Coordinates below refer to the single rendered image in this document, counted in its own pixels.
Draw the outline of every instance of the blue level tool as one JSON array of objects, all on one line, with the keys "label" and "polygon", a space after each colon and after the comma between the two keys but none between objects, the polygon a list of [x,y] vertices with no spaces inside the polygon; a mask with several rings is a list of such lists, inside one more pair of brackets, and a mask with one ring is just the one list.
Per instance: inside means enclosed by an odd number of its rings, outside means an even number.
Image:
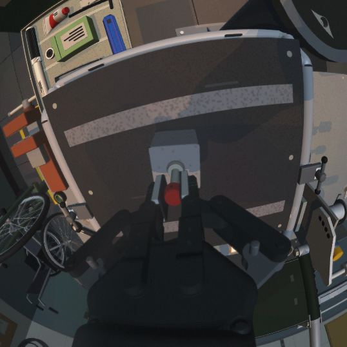
[{"label": "blue level tool", "polygon": [[107,15],[103,19],[104,27],[107,33],[108,41],[110,42],[112,53],[116,54],[126,50],[122,34],[119,31],[117,21],[114,15]]}]

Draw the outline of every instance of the orange brick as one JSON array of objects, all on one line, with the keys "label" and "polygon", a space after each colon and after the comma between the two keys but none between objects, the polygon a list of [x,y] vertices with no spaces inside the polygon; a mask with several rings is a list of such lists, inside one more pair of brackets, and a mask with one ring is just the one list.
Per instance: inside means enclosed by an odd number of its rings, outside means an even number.
[{"label": "orange brick", "polygon": [[28,126],[41,119],[40,109],[38,107],[29,106],[23,110],[23,113],[17,116],[3,127],[6,137],[20,131],[25,126]]},{"label": "orange brick", "polygon": [[26,137],[22,141],[19,141],[14,146],[11,147],[12,153],[15,158],[28,153],[36,148],[40,147],[42,144],[47,142],[47,137],[44,130],[40,130],[32,136]]},{"label": "orange brick", "polygon": [[40,166],[40,171],[52,192],[64,191],[68,189],[68,183],[58,165],[49,142],[47,141],[44,146],[50,161]]}]

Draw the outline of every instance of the green first aid box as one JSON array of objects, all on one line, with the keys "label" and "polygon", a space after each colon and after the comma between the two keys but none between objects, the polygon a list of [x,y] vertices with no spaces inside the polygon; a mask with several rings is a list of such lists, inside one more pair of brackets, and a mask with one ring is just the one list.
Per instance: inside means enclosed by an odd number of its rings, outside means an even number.
[{"label": "green first aid box", "polygon": [[50,40],[57,61],[67,61],[99,42],[93,19],[86,15],[73,22]]}]

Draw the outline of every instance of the clamp handle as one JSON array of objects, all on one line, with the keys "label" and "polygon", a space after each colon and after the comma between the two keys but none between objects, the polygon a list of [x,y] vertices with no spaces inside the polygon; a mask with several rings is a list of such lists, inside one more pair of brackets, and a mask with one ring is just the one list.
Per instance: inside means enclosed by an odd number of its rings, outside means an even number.
[{"label": "clamp handle", "polygon": [[325,171],[326,163],[328,162],[328,158],[327,157],[322,157],[321,160],[322,160],[322,168],[320,170],[317,170],[316,173],[315,173],[315,177],[318,180],[318,185],[317,185],[317,187],[315,189],[315,193],[317,195],[319,195],[321,193],[322,182],[324,182],[325,179],[326,179],[326,174],[324,173],[324,171]]}]

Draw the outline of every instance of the red cap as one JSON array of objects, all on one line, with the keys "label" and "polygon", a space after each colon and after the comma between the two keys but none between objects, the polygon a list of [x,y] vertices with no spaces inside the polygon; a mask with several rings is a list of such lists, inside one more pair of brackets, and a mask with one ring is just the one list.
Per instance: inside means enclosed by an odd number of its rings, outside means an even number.
[{"label": "red cap", "polygon": [[179,183],[169,183],[164,191],[164,197],[167,204],[177,206],[181,203],[179,197]]},{"label": "red cap", "polygon": [[70,12],[70,9],[69,9],[68,7],[64,7],[64,8],[61,10],[61,12],[62,12],[63,14],[68,14],[68,13]]}]

